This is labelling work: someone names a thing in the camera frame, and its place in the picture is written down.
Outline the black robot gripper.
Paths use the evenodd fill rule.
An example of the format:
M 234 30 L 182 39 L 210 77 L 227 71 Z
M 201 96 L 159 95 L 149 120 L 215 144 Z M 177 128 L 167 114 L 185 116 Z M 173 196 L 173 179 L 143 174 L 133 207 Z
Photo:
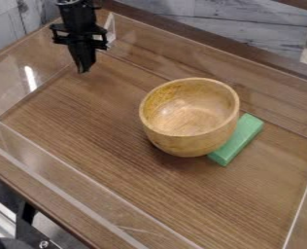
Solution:
M 50 25 L 53 41 L 70 46 L 78 72 L 84 73 L 97 62 L 96 49 L 106 50 L 109 48 L 108 29 L 97 24 L 96 11 L 102 7 L 93 3 L 58 3 L 57 7 L 64 22 Z M 82 46 L 78 44 L 81 42 L 88 45 L 85 64 Z

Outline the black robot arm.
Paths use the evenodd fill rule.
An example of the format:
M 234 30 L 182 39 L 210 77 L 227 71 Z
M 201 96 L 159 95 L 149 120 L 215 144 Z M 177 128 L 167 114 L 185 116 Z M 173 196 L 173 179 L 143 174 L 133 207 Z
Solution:
M 97 62 L 97 50 L 109 49 L 108 29 L 97 24 L 94 0 L 57 0 L 62 23 L 50 25 L 53 41 L 69 47 L 80 74 Z

